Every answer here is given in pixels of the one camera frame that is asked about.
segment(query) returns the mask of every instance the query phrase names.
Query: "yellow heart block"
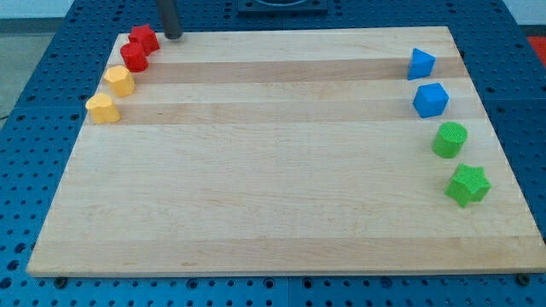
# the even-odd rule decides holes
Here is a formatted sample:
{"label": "yellow heart block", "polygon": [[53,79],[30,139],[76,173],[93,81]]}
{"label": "yellow heart block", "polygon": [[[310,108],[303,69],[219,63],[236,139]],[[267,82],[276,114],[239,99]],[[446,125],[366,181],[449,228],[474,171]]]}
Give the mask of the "yellow heart block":
{"label": "yellow heart block", "polygon": [[112,97],[104,93],[96,93],[86,103],[85,108],[95,124],[115,123],[121,119],[118,108],[113,104]]}
{"label": "yellow heart block", "polygon": [[117,97],[129,96],[135,90],[135,80],[129,69],[122,65],[110,67],[104,73],[110,91]]}

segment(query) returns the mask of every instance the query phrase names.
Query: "green star block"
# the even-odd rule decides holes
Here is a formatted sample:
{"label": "green star block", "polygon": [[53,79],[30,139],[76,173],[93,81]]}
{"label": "green star block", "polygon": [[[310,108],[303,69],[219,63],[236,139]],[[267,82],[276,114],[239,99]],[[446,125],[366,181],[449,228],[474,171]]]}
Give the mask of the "green star block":
{"label": "green star block", "polygon": [[445,194],[454,198],[461,207],[466,207],[471,201],[484,199],[491,184],[485,178],[483,167],[470,167],[459,164],[451,177],[450,185]]}

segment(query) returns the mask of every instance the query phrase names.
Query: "toy block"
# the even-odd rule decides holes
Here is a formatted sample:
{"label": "toy block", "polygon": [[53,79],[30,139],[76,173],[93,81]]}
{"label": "toy block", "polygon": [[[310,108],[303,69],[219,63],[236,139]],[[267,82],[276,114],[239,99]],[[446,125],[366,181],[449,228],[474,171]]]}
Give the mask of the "toy block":
{"label": "toy block", "polygon": [[483,167],[470,167],[459,164],[451,177],[445,194],[455,199],[459,206],[466,207],[471,201],[481,201],[491,188],[485,178]]}
{"label": "toy block", "polygon": [[117,65],[108,68],[104,73],[104,79],[110,91],[117,97],[128,96],[135,90],[135,80],[133,80],[129,69],[124,66]]}
{"label": "toy block", "polygon": [[126,43],[119,51],[125,62],[125,66],[131,72],[141,72],[148,68],[148,60],[144,49],[139,43]]}
{"label": "toy block", "polygon": [[433,151],[442,158],[455,158],[467,140],[467,130],[458,123],[447,122],[440,125],[433,141]]}
{"label": "toy block", "polygon": [[150,55],[152,51],[160,48],[155,32],[150,28],[149,24],[133,26],[131,34],[129,34],[129,42],[141,44],[145,55]]}
{"label": "toy block", "polygon": [[118,108],[113,104],[112,97],[104,93],[96,93],[86,103],[85,108],[95,124],[115,123],[121,119]]}
{"label": "toy block", "polygon": [[436,57],[413,48],[411,62],[409,63],[408,80],[428,77],[433,72]]}
{"label": "toy block", "polygon": [[441,115],[450,97],[442,85],[426,84],[417,89],[413,105],[422,118]]}

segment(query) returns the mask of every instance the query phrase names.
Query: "blue workbench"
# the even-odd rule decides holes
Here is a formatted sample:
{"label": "blue workbench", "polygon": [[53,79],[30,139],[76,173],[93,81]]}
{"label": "blue workbench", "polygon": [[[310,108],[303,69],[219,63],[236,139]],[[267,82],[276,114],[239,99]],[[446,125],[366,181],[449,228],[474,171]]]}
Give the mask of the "blue workbench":
{"label": "blue workbench", "polygon": [[[448,26],[543,236],[546,79],[501,0],[328,0],[322,13],[237,14],[179,1],[186,31]],[[25,273],[117,34],[148,0],[75,0],[0,133],[0,306],[546,306],[546,275],[34,279]]]}

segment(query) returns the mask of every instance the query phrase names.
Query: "blue block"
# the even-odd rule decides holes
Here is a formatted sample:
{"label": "blue block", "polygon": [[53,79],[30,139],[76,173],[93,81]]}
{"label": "blue block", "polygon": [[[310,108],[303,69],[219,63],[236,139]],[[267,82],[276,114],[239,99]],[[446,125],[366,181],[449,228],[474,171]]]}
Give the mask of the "blue block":
{"label": "blue block", "polygon": [[413,105],[422,118],[442,115],[450,97],[442,85],[427,84],[417,89]]}
{"label": "blue block", "polygon": [[409,64],[408,80],[428,77],[433,72],[434,62],[436,57],[413,48],[411,63]]}

